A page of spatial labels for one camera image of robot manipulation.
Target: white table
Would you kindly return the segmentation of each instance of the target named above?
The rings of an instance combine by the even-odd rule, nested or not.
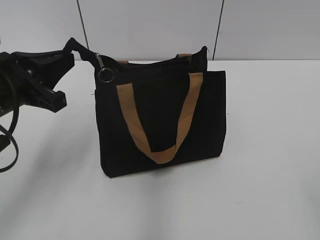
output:
[[[76,62],[56,88],[65,109],[20,109],[20,157],[0,174],[0,239],[319,240],[320,61],[208,69],[227,76],[221,157],[109,179],[93,68]]]

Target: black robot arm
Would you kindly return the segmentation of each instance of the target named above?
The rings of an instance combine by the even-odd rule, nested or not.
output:
[[[25,53],[0,53],[0,117],[13,111],[8,130],[0,125],[0,152],[10,142],[16,148],[13,163],[0,172],[9,170],[18,159],[18,146],[12,134],[16,128],[19,107],[34,106],[54,113],[67,106],[65,93],[53,91],[58,81],[75,65],[74,55],[63,50]]]

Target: tote bag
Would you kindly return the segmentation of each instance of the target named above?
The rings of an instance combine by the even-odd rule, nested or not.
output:
[[[207,48],[133,64],[94,53],[100,164],[110,178],[220,156],[226,135],[226,73],[207,71]]]

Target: tan handle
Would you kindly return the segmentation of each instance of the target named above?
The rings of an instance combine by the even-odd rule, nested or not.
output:
[[[146,133],[138,116],[132,83],[116,86],[123,117],[136,147],[157,164],[168,163],[175,157],[190,130],[203,83],[203,73],[189,73],[189,80],[189,91],[184,100],[178,120],[175,145],[164,151],[158,152],[151,152]]]
[[[181,54],[178,54],[177,56],[178,56],[179,59],[187,57],[189,63],[191,63],[191,60],[192,60],[192,54],[191,53],[181,53]]]

